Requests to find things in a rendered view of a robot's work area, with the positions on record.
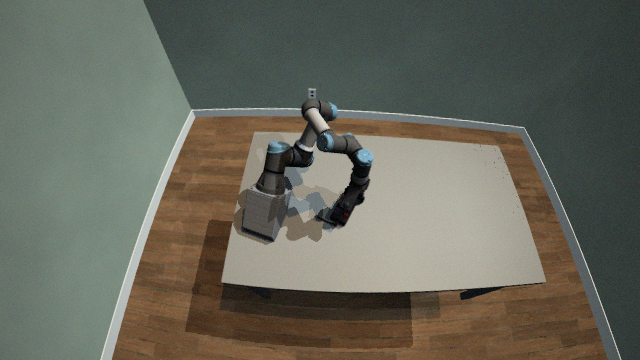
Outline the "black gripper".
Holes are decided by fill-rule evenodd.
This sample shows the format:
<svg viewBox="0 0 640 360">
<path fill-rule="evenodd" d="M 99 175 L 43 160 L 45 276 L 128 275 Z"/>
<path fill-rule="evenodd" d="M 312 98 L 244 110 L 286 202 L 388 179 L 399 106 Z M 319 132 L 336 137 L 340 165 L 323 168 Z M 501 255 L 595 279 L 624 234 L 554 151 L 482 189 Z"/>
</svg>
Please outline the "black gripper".
<svg viewBox="0 0 640 360">
<path fill-rule="evenodd" d="M 369 186 L 370 179 L 369 179 L 369 176 L 368 176 L 368 180 L 367 180 L 365 183 L 363 183 L 363 184 L 358 184 L 358 183 L 356 183 L 356 182 L 354 182 L 354 181 L 353 181 L 353 179 L 352 179 L 352 173 L 351 173 L 351 177 L 350 177 L 350 179 L 351 179 L 351 181 L 350 181 L 350 183 L 349 183 L 349 186 L 350 186 L 351 182 L 352 182 L 354 185 L 356 185 L 356 186 L 363 186 L 363 188 L 362 188 L 362 190 L 361 190 L 361 192 L 360 192 L 360 194 L 359 194 L 359 196 L 358 196 L 358 198 L 357 198 L 357 200 L 356 200 L 356 202 L 355 202 L 355 204 L 354 204 L 354 206 L 357 206 L 357 205 L 362 204 L 362 203 L 363 203 L 363 201 L 364 201 L 364 199 L 365 199 L 365 197 L 364 197 L 363 195 L 364 195 L 365 190 L 367 190 L 367 188 L 368 188 L 368 186 Z M 364 185 L 365 185 L 365 186 L 364 186 Z M 345 188 L 344 196 L 345 196 L 345 194 L 346 194 L 346 192 L 347 192 L 347 190 L 348 190 L 349 186 L 347 186 L 347 187 Z"/>
</svg>

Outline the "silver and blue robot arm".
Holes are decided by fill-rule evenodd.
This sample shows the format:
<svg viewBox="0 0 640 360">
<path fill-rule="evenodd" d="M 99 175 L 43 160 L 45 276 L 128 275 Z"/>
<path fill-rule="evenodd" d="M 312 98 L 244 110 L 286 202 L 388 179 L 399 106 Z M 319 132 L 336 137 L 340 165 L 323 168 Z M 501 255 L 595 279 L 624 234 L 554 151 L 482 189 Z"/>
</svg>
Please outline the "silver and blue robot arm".
<svg viewBox="0 0 640 360">
<path fill-rule="evenodd" d="M 365 183 L 370 173 L 373 154 L 363 149 L 351 133 L 338 136 L 327 125 L 327 121 L 333 121 L 337 117 L 337 107 L 329 102 L 308 99 L 303 103 L 301 112 L 308 124 L 300 140 L 297 140 L 293 147 L 285 142 L 269 143 L 264 170 L 257 181 L 256 188 L 266 194 L 284 194 L 285 167 L 304 168 L 312 165 L 315 158 L 313 147 L 315 142 L 322 152 L 346 154 L 354 165 L 351 169 L 353 181 L 358 184 Z M 361 189 L 362 186 L 356 186 L 351 182 L 340 207 L 351 211 Z"/>
</svg>

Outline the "black power strip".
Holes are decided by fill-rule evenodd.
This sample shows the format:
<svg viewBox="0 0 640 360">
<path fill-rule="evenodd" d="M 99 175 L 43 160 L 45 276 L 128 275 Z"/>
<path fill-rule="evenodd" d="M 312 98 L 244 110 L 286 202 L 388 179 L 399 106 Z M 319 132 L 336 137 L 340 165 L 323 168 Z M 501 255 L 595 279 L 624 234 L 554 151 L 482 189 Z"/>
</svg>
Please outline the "black power strip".
<svg viewBox="0 0 640 360">
<path fill-rule="evenodd" d="M 347 223 L 346 221 L 347 221 L 348 217 L 350 216 L 350 214 L 351 214 L 351 212 L 352 212 L 354 207 L 352 208 L 352 210 L 350 212 L 342 209 L 340 207 L 340 204 L 341 204 L 343 198 L 344 198 L 344 193 L 343 193 L 342 197 L 340 198 L 339 202 L 337 203 L 335 209 L 333 210 L 333 212 L 332 212 L 332 214 L 330 216 L 330 220 L 334 221 L 335 223 L 329 222 L 329 221 L 327 221 L 325 219 L 322 219 L 322 218 L 320 218 L 318 216 L 317 216 L 317 218 L 319 218 L 319 219 L 321 219 L 321 220 L 323 220 L 323 221 L 325 221 L 327 223 L 330 223 L 330 224 L 332 224 L 332 225 L 334 225 L 336 227 L 337 227 L 338 223 L 340 225 L 342 225 L 342 226 L 345 226 L 345 224 Z"/>
</svg>

